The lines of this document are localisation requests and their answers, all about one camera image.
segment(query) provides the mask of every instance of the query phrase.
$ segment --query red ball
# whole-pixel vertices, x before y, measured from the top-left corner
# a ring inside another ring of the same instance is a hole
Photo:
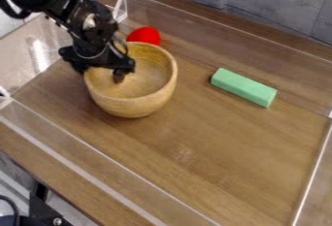
[[[152,27],[143,27],[131,32],[127,37],[127,42],[143,42],[153,45],[160,45],[159,31]]]

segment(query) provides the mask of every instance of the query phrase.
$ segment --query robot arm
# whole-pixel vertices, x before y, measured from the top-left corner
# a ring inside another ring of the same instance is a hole
[[[0,7],[7,16],[25,18],[42,12],[72,38],[72,46],[60,48],[58,54],[72,67],[84,72],[89,66],[113,70],[113,81],[120,82],[135,72],[135,61],[127,55],[125,45],[114,37],[117,24],[106,6],[94,0],[10,0],[21,9],[17,13],[6,0]],[[125,52],[117,50],[119,43]]]

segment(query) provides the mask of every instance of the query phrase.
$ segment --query black cable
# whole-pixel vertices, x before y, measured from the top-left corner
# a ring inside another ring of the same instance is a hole
[[[19,13],[17,13],[6,0],[0,0],[0,8],[5,14],[14,19],[25,19],[30,14],[27,11],[19,11]]]
[[[0,195],[0,200],[3,200],[9,204],[9,206],[11,207],[11,210],[14,213],[13,226],[19,226],[19,212],[18,212],[18,208],[17,208],[14,201],[2,195]]]

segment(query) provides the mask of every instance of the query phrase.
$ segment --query green sponge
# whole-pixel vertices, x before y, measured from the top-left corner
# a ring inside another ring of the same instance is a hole
[[[214,74],[211,84],[264,108],[270,106],[274,99],[275,89],[223,68]]]

